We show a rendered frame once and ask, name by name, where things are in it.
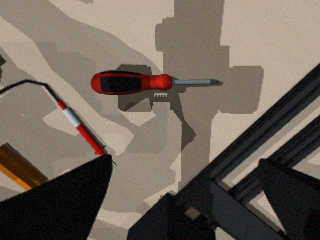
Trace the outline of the red test probe with black lead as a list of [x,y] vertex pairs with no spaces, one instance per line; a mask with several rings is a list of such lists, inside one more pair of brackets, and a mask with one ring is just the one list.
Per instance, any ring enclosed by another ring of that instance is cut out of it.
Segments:
[[31,81],[31,80],[25,79],[23,81],[17,82],[15,84],[9,85],[9,86],[1,89],[0,93],[4,92],[4,91],[6,91],[6,90],[8,90],[8,89],[10,89],[12,87],[15,87],[15,86],[18,86],[20,84],[26,83],[26,82],[44,86],[49,91],[49,93],[54,97],[54,99],[57,101],[58,105],[63,109],[62,112],[71,121],[71,123],[76,127],[76,129],[81,133],[81,135],[86,139],[86,141],[91,145],[91,147],[96,151],[95,155],[99,154],[101,156],[101,155],[105,154],[104,151],[103,151],[104,147],[101,147],[96,142],[96,140],[87,131],[87,129],[82,125],[82,123],[78,120],[78,118],[74,115],[74,113],[69,109],[69,107],[67,108],[62,103],[61,100],[59,101],[59,99],[56,97],[56,95],[51,91],[51,89],[45,83],[40,83],[40,82],[36,82],[36,81]]

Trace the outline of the red and black screwdriver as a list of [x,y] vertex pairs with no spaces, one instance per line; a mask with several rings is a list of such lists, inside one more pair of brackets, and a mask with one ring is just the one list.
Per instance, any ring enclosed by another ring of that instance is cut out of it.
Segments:
[[95,74],[91,87],[99,94],[126,95],[145,90],[160,89],[167,91],[172,85],[215,84],[215,79],[172,80],[168,74],[149,76],[128,71],[106,71]]

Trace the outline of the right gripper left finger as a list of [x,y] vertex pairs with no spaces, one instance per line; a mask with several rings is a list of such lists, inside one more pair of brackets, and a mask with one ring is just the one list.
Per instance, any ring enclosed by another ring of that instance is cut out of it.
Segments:
[[112,170],[111,154],[103,154],[1,201],[0,240],[87,240]]

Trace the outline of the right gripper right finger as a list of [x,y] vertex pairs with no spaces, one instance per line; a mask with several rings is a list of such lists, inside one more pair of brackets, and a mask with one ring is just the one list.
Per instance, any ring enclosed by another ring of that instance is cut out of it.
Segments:
[[320,240],[320,179],[267,158],[257,177],[290,240]]

